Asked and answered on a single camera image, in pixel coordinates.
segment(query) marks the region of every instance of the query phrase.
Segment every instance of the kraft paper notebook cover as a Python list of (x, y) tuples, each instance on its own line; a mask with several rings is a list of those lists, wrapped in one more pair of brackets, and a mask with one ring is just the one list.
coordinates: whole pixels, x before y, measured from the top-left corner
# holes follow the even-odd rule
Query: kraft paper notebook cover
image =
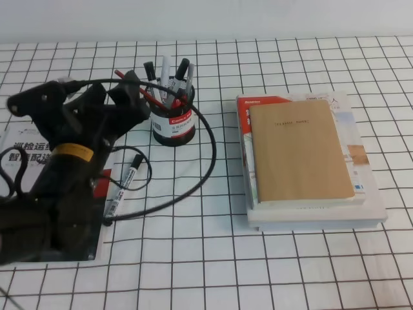
[(354, 196), (327, 101), (256, 105), (250, 116), (259, 201)]

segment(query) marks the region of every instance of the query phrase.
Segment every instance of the pen holder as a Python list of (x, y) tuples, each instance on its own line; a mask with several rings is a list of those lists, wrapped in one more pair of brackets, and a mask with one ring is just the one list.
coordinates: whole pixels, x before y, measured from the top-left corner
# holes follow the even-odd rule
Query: pen holder
[[(172, 83), (174, 77), (169, 77), (169, 85)], [(182, 80), (180, 89), (185, 91), (186, 80)], [(168, 111), (150, 105), (150, 119), (152, 122), (152, 132), (154, 138), (160, 144), (167, 147), (178, 147), (187, 144), (195, 136), (194, 116), (191, 106), (194, 103), (195, 88), (192, 86), (191, 98), (188, 98), (186, 105), (178, 108), (172, 108)]]

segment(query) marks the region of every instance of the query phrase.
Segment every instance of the pen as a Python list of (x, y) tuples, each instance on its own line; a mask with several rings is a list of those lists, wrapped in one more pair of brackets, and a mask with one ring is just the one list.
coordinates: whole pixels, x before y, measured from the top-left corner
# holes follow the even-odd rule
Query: pen
[[(162, 73), (161, 73), (161, 86), (168, 87), (169, 70), (170, 70), (170, 58), (169, 58), (169, 56), (163, 56)], [(166, 100), (167, 96), (168, 96), (167, 92), (161, 91), (161, 98), (163, 100)]]
[[(185, 75), (185, 72), (189, 66), (189, 60), (187, 58), (182, 59), (181, 64), (179, 65), (178, 69), (176, 70), (174, 80), (172, 84), (169, 86), (169, 89), (173, 92), (177, 92), (178, 89), (181, 87), (182, 79)], [(165, 106), (170, 109), (172, 103), (174, 102), (175, 97), (173, 95), (168, 95), (165, 101)]]
[[(148, 61), (147, 63), (144, 63), (143, 66), (145, 67), (146, 76), (148, 77), (149, 83), (157, 84), (154, 63)], [(162, 103), (159, 89), (152, 87), (152, 93), (154, 94), (155, 99)]]
[[(126, 180), (123, 182), (122, 186), (128, 188), (130, 185), (130, 182), (134, 179), (135, 173), (137, 172), (137, 169), (139, 168), (141, 162), (143, 161), (143, 156), (138, 154), (135, 155), (135, 158), (129, 168), (128, 171), (128, 176), (126, 177)], [(108, 216), (113, 216), (115, 214), (115, 211), (117, 207), (122, 204), (123, 198), (125, 197), (125, 189), (120, 189), (117, 195), (115, 196), (114, 200), (110, 204), (110, 207), (105, 211), (104, 217)]]
[(194, 68), (195, 65), (193, 63), (189, 64), (188, 67), (188, 77), (186, 78), (186, 94), (188, 96), (188, 100), (191, 100), (192, 95), (192, 79), (194, 78)]

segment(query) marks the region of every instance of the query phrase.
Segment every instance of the white book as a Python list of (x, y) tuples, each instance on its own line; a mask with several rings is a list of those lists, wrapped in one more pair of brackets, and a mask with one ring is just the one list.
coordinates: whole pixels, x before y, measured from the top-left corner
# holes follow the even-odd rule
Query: white book
[[(259, 98), (266, 98), (270, 103), (271, 96), (254, 97), (249, 101), (257, 101)], [(346, 100), (346, 95), (342, 93), (329, 94), (289, 94), (282, 96), (289, 100), (304, 99), (327, 99), (336, 117), (336, 127), (342, 143), (343, 154), (347, 153), (346, 162), (351, 164), (354, 175), (357, 176), (359, 185), (362, 187), (363, 201), (359, 203), (341, 203), (335, 207), (317, 205), (304, 208), (254, 208), (257, 203), (255, 177), (252, 178), (251, 167), (248, 165), (247, 156), (243, 148), (244, 182), (247, 205), (248, 223), (251, 227), (260, 230), (291, 230), (291, 229), (348, 229), (375, 227), (379, 222), (387, 219), (387, 213), (380, 199), (379, 190), (371, 172), (370, 165), (366, 162), (363, 165), (354, 165), (350, 161), (350, 151), (347, 145), (363, 148), (359, 137), (356, 122), (351, 113), (350, 105)]]
[[(254, 163), (254, 151), (252, 144), (251, 126), (249, 123), (249, 106), (259, 104), (271, 104), (287, 101), (302, 101), (309, 99), (325, 99), (330, 103), (330, 109), (336, 124), (337, 133), (343, 156), (346, 161), (348, 175), (353, 184), (354, 196), (345, 199), (334, 200), (294, 200), (294, 201), (264, 201), (260, 202), (257, 195), (256, 172)], [(349, 145), (360, 145), (357, 129), (350, 130), (351, 124), (348, 120), (352, 117), (351, 109), (347, 105), (345, 94), (287, 94), (284, 96), (239, 96), (237, 98), (237, 113), (239, 121), (239, 133), (241, 148), (243, 152), (243, 164), (248, 170), (245, 176), (249, 179), (246, 189), (251, 192), (253, 209), (273, 209), (273, 208), (325, 208), (337, 207), (339, 205), (360, 205), (365, 200), (365, 190), (363, 183), (359, 179), (357, 169), (354, 167), (353, 159), (348, 149)]]

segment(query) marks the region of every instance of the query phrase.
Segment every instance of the wire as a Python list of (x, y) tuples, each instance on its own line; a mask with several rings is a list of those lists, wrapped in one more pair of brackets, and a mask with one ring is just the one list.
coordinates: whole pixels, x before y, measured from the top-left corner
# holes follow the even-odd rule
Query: wire
[[(139, 86), (144, 85), (144, 86), (147, 86), (147, 87), (153, 87), (153, 88), (158, 88), (159, 90), (163, 90), (163, 91), (173, 95), (175, 98), (180, 99), (181, 102), (187, 103), (185, 98), (180, 98), (176, 92), (171, 91), (169, 88), (163, 87), (163, 86), (158, 85), (158, 84), (144, 82), (144, 81), (139, 81), (138, 82), (138, 81), (133, 81), (133, 80), (129, 80), (129, 79), (93, 79), (93, 80), (90, 80), (90, 81), (85, 81), (85, 80), (78, 81), (78, 83), (79, 83), (79, 86), (82, 86), (82, 87), (90, 85), (90, 84), (94, 84), (94, 83), (124, 83), (124, 84), (139, 85)], [(132, 212), (132, 213), (129, 213), (129, 214), (122, 214), (122, 215), (118, 215), (118, 216), (107, 217), (107, 218), (105, 218), (105, 221), (112, 222), (112, 221), (120, 221), (120, 220), (132, 220), (132, 219), (140, 217), (140, 216), (145, 216), (147, 214), (150, 214), (150, 213), (153, 213), (153, 212), (156, 212), (156, 211), (160, 211), (160, 210), (165, 209), (165, 208), (167, 208), (167, 207), (169, 207), (169, 206), (171, 206), (171, 205), (173, 205), (177, 202), (180, 202), (181, 200), (184, 200), (186, 197), (188, 197), (191, 194), (193, 194), (194, 192), (196, 192), (207, 181), (207, 179), (212, 174), (212, 171), (214, 170), (216, 160), (217, 160), (216, 141), (215, 141), (214, 133), (212, 132), (212, 129), (211, 129), (210, 125), (208, 124), (207, 120), (205, 119), (204, 115), (202, 115), (202, 113), (200, 113), (200, 111), (198, 111), (198, 109), (195, 108), (193, 105), (191, 105), (190, 108), (195, 112), (195, 114), (197, 114), (199, 119), (204, 124), (205, 129), (208, 132), (208, 135), (210, 136), (210, 140), (211, 140), (211, 147), (212, 147), (211, 164), (210, 164), (207, 172), (205, 173), (205, 175), (191, 189), (184, 192), (182, 195), (178, 196), (177, 198), (174, 198), (173, 200), (170, 200), (166, 203), (162, 203), (161, 205), (158, 205), (157, 207), (150, 208), (148, 210), (143, 210), (143, 211), (139, 211), (139, 212)]]
[(150, 165), (149, 159), (145, 156), (145, 154), (143, 154), (143, 152), (141, 150), (139, 150), (138, 148), (130, 147), (129, 145), (122, 145), (122, 146), (119, 146), (119, 147), (114, 147), (111, 152), (117, 152), (119, 150), (134, 150), (135, 152), (142, 155), (143, 159), (145, 160), (146, 164), (148, 165), (148, 179), (146, 180), (145, 184), (143, 184), (142, 186), (140, 186), (138, 188), (130, 189), (128, 187), (123, 186), (122, 184), (120, 184), (115, 179), (113, 179), (109, 176), (105, 176), (104, 174), (101, 174), (99, 177), (102, 178), (102, 179), (108, 179), (113, 184), (115, 184), (117, 187), (119, 187), (120, 189), (124, 189), (126, 191), (138, 191), (138, 190), (148, 186), (149, 182), (152, 180), (152, 166)]
[(165, 209), (177, 202), (180, 202), (181, 200), (184, 200), (186, 197), (190, 196), (192, 193), (196, 192), (210, 177), (212, 174), (212, 171), (214, 170), (215, 163), (217, 160), (217, 146), (216, 146), (216, 141), (214, 137), (214, 133), (212, 132), (212, 129), (210, 125), (208, 124), (207, 120), (205, 119), (204, 115), (198, 111), (194, 106), (191, 106), (191, 109), (198, 115), (199, 119), (202, 121), (202, 123), (205, 126), (206, 131), (208, 132), (210, 139), (211, 139), (211, 146), (212, 146), (212, 156), (211, 156), (211, 164), (205, 173), (205, 175), (201, 178), (201, 180), (196, 183), (190, 190), (184, 192), (182, 195), (178, 196), (177, 198), (174, 198), (173, 200), (170, 200), (166, 203), (162, 203), (161, 205), (158, 205), (157, 207), (153, 207), (147, 210), (139, 211), (139, 212), (133, 212), (129, 214), (123, 214), (123, 215), (118, 215), (118, 216), (111, 216), (105, 218), (105, 221), (107, 222), (112, 222), (112, 221), (120, 221), (120, 220), (133, 220), (134, 218), (140, 217), (140, 216), (145, 216), (147, 214), (160, 211), (162, 209)]
[[(122, 83), (122, 84), (129, 84), (129, 85), (135, 85), (135, 86), (136, 85), (137, 86), (144, 85), (144, 86), (147, 86), (147, 87), (158, 88), (159, 90), (163, 90), (166, 93), (173, 95), (175, 98), (180, 99), (181, 102), (187, 103), (185, 98), (179, 97), (176, 92), (171, 91), (169, 88), (163, 87), (163, 86), (158, 85), (158, 84), (144, 82), (144, 81), (134, 81), (134, 80), (129, 80), (129, 79), (93, 79), (93, 80), (88, 80), (88, 81), (86, 81), (86, 80), (83, 80), (83, 81), (70, 81), (70, 82), (63, 83), (63, 85), (66, 87), (66, 89), (68, 91), (76, 92), (76, 91), (80, 90), (80, 88), (82, 88), (82, 87), (85, 87), (85, 86), (91, 85), (91, 84), (95, 84), (95, 83)], [(198, 111), (198, 109), (195, 108), (193, 105), (191, 105), (190, 108), (197, 114), (199, 119), (204, 124), (205, 129), (208, 132), (208, 135), (210, 136), (210, 140), (211, 140), (211, 147), (212, 147), (211, 164), (210, 164), (207, 172), (205, 173), (205, 175), (191, 189), (189, 189), (188, 191), (186, 191), (182, 195), (178, 196), (177, 198), (174, 198), (173, 200), (170, 200), (166, 203), (162, 203), (161, 205), (158, 205), (157, 207), (153, 207), (153, 208), (148, 209), (148, 210), (133, 212), (133, 213), (130, 213), (130, 214), (123, 214), (123, 215), (119, 215), (119, 216), (107, 217), (107, 218), (105, 218), (105, 221), (111, 222), (111, 221), (119, 221), (119, 220), (131, 220), (133, 218), (137, 218), (137, 217), (140, 217), (140, 216), (144, 216), (144, 215), (147, 215), (147, 214), (165, 209), (165, 208), (167, 208), (167, 207), (169, 207), (169, 206), (171, 206), (171, 205), (173, 205), (177, 202), (180, 202), (181, 200), (184, 200), (186, 197), (188, 197), (192, 193), (196, 192), (207, 181), (207, 179), (212, 174), (212, 171), (214, 170), (214, 167), (215, 167), (215, 164), (216, 164), (216, 158), (217, 158), (216, 141), (215, 141), (214, 133), (212, 132), (212, 129), (211, 129), (210, 125), (208, 124), (207, 120), (205, 119), (204, 115), (202, 115), (202, 113), (200, 113), (200, 111)], [(13, 189), (17, 192), (18, 195), (23, 195), (23, 192), (21, 191), (21, 178), (23, 177), (23, 174), (25, 173), (25, 170), (27, 168), (28, 156), (27, 156), (26, 151), (23, 150), (22, 148), (12, 147), (12, 148), (6, 149), (4, 152), (2, 152), (0, 154), (0, 159), (8, 151), (10, 151), (11, 149), (17, 149), (20, 152), (21, 159), (22, 159), (22, 165), (21, 165), (19, 171), (17, 172), (16, 178), (15, 178), (15, 183), (13, 181), (10, 183), (10, 180), (11, 180), (10, 177), (8, 177), (6, 172), (3, 171), (2, 169), (0, 169), (0, 175), (2, 177), (4, 177), (6, 182), (8, 183), (9, 189), (10, 189), (10, 192), (12, 193), (12, 195), (14, 193)], [(114, 148), (114, 151), (117, 151), (117, 150), (120, 150), (120, 149), (131, 149), (131, 150), (134, 150), (134, 151), (144, 155), (139, 149), (137, 149), (135, 147), (129, 147), (129, 146), (116, 147), (116, 148)], [(123, 187), (121, 184), (119, 184), (118, 182), (116, 182), (112, 178), (109, 178), (109, 180), (112, 183), (116, 184), (116, 186), (118, 186), (119, 188), (124, 188), (125, 190), (128, 190), (128, 191), (138, 191), (139, 189), (142, 189), (143, 187), (147, 186), (148, 183), (150, 182), (151, 178), (152, 178), (152, 167), (150, 166), (149, 160), (147, 159), (147, 157), (145, 155), (144, 155), (144, 159), (148, 163), (149, 177), (148, 177), (146, 183), (144, 185), (142, 185), (141, 187), (139, 187), (137, 189), (129, 189), (129, 188)]]
[[(19, 167), (19, 170), (17, 171), (17, 174), (15, 175), (14, 181), (7, 174), (7, 172), (4, 171), (4, 169), (1, 166), (1, 160), (11, 150), (18, 150), (20, 153), (20, 159), (21, 159), (21, 165)], [(27, 166), (28, 166), (28, 155), (27, 155), (27, 152), (22, 147), (9, 147), (5, 149), (2, 153), (0, 153), (0, 176), (5, 180), (8, 186), (8, 195), (6, 197), (1, 197), (2, 199), (11, 198), (14, 192), (16, 192), (19, 198), (22, 198), (25, 195), (21, 189), (21, 181), (26, 172)]]

